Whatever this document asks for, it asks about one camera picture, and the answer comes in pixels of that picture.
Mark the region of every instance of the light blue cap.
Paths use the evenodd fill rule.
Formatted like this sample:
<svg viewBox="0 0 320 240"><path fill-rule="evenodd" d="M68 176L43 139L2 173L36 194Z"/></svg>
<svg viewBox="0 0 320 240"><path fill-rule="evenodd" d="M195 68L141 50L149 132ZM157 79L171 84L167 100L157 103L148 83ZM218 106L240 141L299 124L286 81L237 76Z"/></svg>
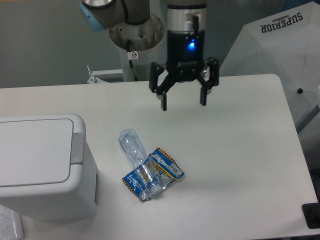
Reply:
<svg viewBox="0 0 320 240"><path fill-rule="evenodd" d="M97 21L97 19L92 15L92 13L86 8L83 3L80 3L79 7L86 22L96 33L105 30L104 27Z"/></svg>

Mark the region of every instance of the white table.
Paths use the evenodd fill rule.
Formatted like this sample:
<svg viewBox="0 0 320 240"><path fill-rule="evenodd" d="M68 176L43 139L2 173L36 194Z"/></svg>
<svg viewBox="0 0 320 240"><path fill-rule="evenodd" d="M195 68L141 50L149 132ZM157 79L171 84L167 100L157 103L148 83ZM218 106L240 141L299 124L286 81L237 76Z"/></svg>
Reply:
<svg viewBox="0 0 320 240"><path fill-rule="evenodd" d="M201 106L197 82L168 92L147 82L0 89L0 116L77 113L100 170L99 210L76 221L23 217L30 240L248 240L319 234L302 204L317 201L281 82L222 77ZM141 203L123 184L132 170L118 143L134 128L148 152L167 151L185 177Z"/></svg>

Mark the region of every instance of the white umbrella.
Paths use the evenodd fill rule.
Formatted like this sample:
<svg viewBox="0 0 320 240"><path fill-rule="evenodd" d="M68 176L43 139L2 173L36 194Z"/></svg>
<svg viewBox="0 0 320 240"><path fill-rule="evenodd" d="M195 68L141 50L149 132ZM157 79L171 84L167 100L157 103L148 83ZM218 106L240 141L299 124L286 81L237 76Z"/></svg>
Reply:
<svg viewBox="0 0 320 240"><path fill-rule="evenodd" d="M295 124L319 103L319 4L310 2L243 26L220 75L251 74L280 77Z"/></svg>

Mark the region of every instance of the plastic bottle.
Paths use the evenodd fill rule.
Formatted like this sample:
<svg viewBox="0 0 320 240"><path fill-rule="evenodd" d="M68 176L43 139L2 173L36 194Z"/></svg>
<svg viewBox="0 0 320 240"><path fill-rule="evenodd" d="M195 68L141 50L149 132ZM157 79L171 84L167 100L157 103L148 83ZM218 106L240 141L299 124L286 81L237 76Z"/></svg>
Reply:
<svg viewBox="0 0 320 240"><path fill-rule="evenodd" d="M152 160L148 158L146 149L140 141L135 130L125 129L120 133L119 142L129 158L134 172L141 184L151 191L153 195L161 192L160 175L155 170Z"/></svg>

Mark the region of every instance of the blue snack package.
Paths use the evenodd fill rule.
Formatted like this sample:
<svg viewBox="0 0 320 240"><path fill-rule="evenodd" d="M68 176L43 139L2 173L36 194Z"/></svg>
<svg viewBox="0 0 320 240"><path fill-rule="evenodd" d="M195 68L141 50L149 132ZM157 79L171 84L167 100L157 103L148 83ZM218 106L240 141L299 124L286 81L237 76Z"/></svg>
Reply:
<svg viewBox="0 0 320 240"><path fill-rule="evenodd" d="M144 165L148 166L153 163L154 168L161 177L161 188L166 189L172 182L181 178L185 173L179 168L176 161L169 156L161 148L157 148L149 155L145 160ZM136 194L142 202L151 200L155 195L146 188L145 184L141 183L141 180L136 174L136 170L128 173L123 179L123 183L134 194Z"/></svg>

